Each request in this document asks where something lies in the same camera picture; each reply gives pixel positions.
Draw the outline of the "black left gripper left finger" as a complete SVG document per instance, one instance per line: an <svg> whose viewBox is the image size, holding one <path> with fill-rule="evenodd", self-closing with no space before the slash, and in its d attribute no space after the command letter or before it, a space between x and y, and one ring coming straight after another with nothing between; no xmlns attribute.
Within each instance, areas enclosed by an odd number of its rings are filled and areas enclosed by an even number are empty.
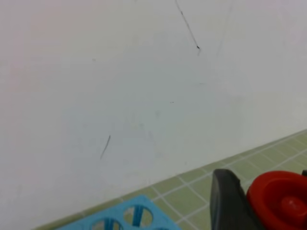
<svg viewBox="0 0 307 230"><path fill-rule="evenodd" d="M239 178L229 169L213 171L210 217L212 230L261 229L261 222L252 210Z"/></svg>

